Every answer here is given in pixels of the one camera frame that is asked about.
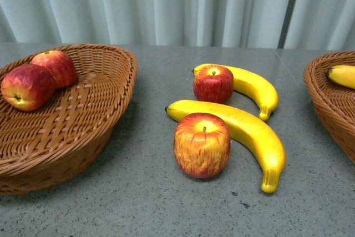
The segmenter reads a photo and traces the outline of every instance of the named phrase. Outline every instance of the wicker basket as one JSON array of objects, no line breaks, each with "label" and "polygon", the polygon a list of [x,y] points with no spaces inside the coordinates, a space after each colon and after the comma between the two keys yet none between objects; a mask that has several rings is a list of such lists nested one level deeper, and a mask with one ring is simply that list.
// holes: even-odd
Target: wicker basket
[{"label": "wicker basket", "polygon": [[327,77],[333,65],[355,65],[355,51],[328,53],[306,66],[303,79],[315,111],[350,160],[355,163],[355,90],[338,85]]},{"label": "wicker basket", "polygon": [[[11,107],[0,93],[0,194],[41,190],[84,171],[131,100],[137,62],[130,52],[98,44],[52,49],[71,56],[78,82],[33,112]],[[1,68],[0,82],[34,55]]]}]

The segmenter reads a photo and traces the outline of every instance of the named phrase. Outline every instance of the speckled gray surface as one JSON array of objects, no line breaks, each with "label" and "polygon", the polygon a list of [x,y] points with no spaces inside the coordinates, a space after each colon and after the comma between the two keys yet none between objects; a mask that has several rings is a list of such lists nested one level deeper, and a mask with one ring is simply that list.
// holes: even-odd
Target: speckled gray surface
[{"label": "speckled gray surface", "polygon": [[[0,66],[55,46],[0,43]],[[0,236],[354,236],[355,165],[318,120],[302,79],[306,64],[326,51],[123,47],[139,70],[109,143],[70,181],[0,196]],[[177,123],[164,107],[194,99],[191,70],[205,62],[246,68],[278,90],[267,122],[287,152],[277,192],[261,191],[261,169],[236,141],[215,179],[188,178],[176,165]],[[229,104],[258,112],[237,93]]]}]

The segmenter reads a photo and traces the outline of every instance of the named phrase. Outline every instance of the apple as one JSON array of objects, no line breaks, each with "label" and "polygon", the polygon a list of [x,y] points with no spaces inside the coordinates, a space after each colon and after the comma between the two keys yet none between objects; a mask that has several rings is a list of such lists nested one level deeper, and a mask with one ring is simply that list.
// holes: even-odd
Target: apple
[{"label": "apple", "polygon": [[72,85],[78,79],[71,57],[63,51],[51,50],[39,53],[33,57],[31,63],[46,68],[52,74],[56,88]]},{"label": "apple", "polygon": [[233,94],[233,73],[219,65],[207,65],[195,74],[194,94],[200,101],[225,104]]},{"label": "apple", "polygon": [[179,121],[174,134],[174,156],[188,176],[210,178],[223,170],[230,156],[227,124],[210,113],[191,113]]},{"label": "apple", "polygon": [[24,64],[6,74],[1,82],[1,93],[13,107],[33,111],[53,95],[55,80],[44,67]]}]

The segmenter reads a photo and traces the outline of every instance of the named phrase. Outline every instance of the banana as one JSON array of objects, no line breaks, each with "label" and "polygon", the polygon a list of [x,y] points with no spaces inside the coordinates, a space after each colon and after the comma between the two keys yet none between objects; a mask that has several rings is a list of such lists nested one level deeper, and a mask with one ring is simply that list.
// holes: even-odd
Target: banana
[{"label": "banana", "polygon": [[223,119],[231,138],[246,146],[257,159],[263,171],[261,189],[266,193],[276,191],[286,164],[286,152],[279,137],[265,122],[235,107],[196,100],[179,100],[168,105],[165,111],[177,122],[195,112],[211,113]]},{"label": "banana", "polygon": [[355,89],[355,66],[335,65],[328,69],[327,74],[333,82]]},{"label": "banana", "polygon": [[[209,64],[211,63],[205,63],[195,67],[194,74],[196,74],[199,69]],[[220,66],[232,71],[234,76],[234,90],[253,99],[260,109],[258,117],[263,121],[268,120],[271,112],[273,112],[278,105],[278,94],[275,87],[268,80],[254,72],[226,65]]]}]

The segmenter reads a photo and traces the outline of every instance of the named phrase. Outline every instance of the banana stem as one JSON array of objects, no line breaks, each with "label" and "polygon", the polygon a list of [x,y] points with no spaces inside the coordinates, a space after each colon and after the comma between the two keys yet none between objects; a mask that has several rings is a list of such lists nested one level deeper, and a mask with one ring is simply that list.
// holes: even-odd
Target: banana stem
[{"label": "banana stem", "polygon": [[281,173],[278,170],[273,169],[266,169],[263,171],[261,190],[265,193],[273,193],[276,191],[280,174]]}]

